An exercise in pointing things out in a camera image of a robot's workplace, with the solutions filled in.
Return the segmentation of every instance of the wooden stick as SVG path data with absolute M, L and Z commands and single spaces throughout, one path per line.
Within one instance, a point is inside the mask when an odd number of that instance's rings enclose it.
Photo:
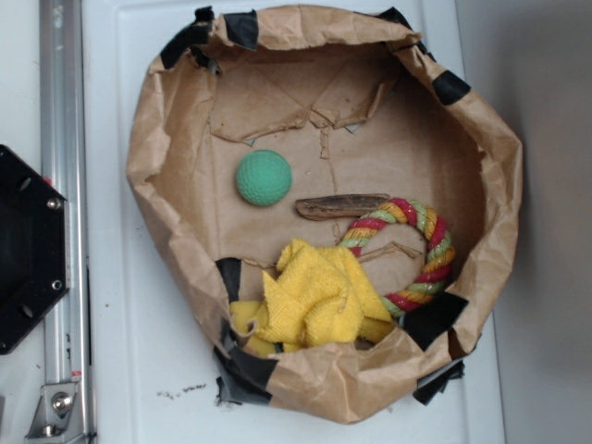
M 357 217 L 364 215 L 386 202 L 388 194 L 341 194 L 338 196 L 299 199 L 296 211 L 311 220 L 327 220 L 335 217 Z

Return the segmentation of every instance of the paper bag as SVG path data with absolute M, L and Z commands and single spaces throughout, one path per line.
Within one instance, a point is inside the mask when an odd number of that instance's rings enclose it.
M 420 39 L 395 9 L 371 17 L 285 6 L 214 18 L 205 8 L 149 67 L 129 183 L 212 344 L 223 398 L 352 423 L 475 347 L 512 270 L 522 147 Z M 268 207 L 246 203 L 234 183 L 240 160 L 261 148 L 282 154 L 293 177 Z M 242 350 L 229 301 L 262 299 L 262 270 L 273 273 L 293 238 L 335 245 L 351 222 L 303 219 L 294 201 L 376 192 L 446 218 L 458 252 L 446 291 L 365 350 L 328 343 L 265 359 Z M 404 288 L 425 260 L 412 228 L 389 227 L 372 242 L 378 250 L 393 240 L 405 248 L 364 263 L 379 294 Z

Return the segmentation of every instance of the braided rope ring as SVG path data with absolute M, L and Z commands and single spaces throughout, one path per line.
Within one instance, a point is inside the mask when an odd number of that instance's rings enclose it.
M 416 200 L 398 197 L 389 199 L 376 210 L 353 221 L 339 246 L 349 248 L 355 257 L 360 257 L 362 248 L 379 230 L 395 223 L 417 228 L 428 241 L 421 275 L 405 290 L 382 296 L 390 314 L 397 318 L 431 302 L 444 289 L 456 250 L 452 247 L 452 238 L 442 217 Z

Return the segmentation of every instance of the black tape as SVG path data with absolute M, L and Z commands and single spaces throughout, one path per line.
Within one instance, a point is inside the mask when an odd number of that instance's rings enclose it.
M 214 349 L 214 360 L 220 372 L 217 384 L 218 398 L 221 401 L 263 405 L 269 403 L 271 395 L 244 378 L 236 365 L 218 349 Z
M 464 363 L 459 361 L 442 375 L 436 377 L 413 393 L 413 397 L 422 404 L 429 404 L 438 393 L 443 393 L 451 379 L 464 376 Z
M 228 322 L 224 322 L 222 326 L 222 343 L 230 359 L 220 350 L 214 349 L 214 357 L 223 382 L 221 386 L 218 384 L 220 399 L 268 404 L 272 396 L 265 388 L 278 361 L 257 358 L 237 347 Z
M 226 257 L 216 261 L 216 266 L 226 286 L 228 300 L 230 302 L 237 301 L 241 289 L 241 259 Z
M 451 71 L 444 71 L 432 81 L 434 92 L 443 105 L 452 105 L 471 91 L 471 87 Z
M 195 10 L 195 21 L 178 32 L 160 53 L 166 69 L 173 68 L 187 48 L 208 42 L 212 20 L 214 11 L 211 6 Z
M 252 51 L 257 49 L 259 23 L 257 22 L 256 11 L 226 14 L 224 20 L 226 21 L 228 38 L 233 43 Z
M 431 303 L 406 314 L 403 329 L 425 351 L 438 336 L 452 328 L 468 303 L 442 291 Z
M 386 21 L 391 21 L 393 23 L 400 23 L 405 28 L 413 31 L 411 25 L 407 21 L 407 18 L 405 18 L 405 16 L 403 16 L 403 14 L 399 11 L 399 9 L 397 9 L 395 7 L 391 7 L 390 9 L 387 9 L 382 14 L 378 14 L 377 17 L 379 19 L 384 19 Z M 421 40 L 419 42 L 417 42 L 415 45 L 419 48 L 419 50 L 423 54 L 427 55 L 429 58 L 431 58 L 432 60 L 436 61 L 436 59 L 434 58 L 434 56 L 432 55 L 432 53 L 429 53 L 427 51 L 426 46 L 424 45 L 424 43 Z

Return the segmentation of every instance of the yellow cloth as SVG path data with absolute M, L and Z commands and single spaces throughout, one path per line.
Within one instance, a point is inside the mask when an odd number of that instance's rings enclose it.
M 258 339 L 281 342 L 287 351 L 358 337 L 376 343 L 393 329 L 389 312 L 347 248 L 315 248 L 295 239 L 277 270 L 277 280 L 263 273 L 265 300 L 251 319 Z

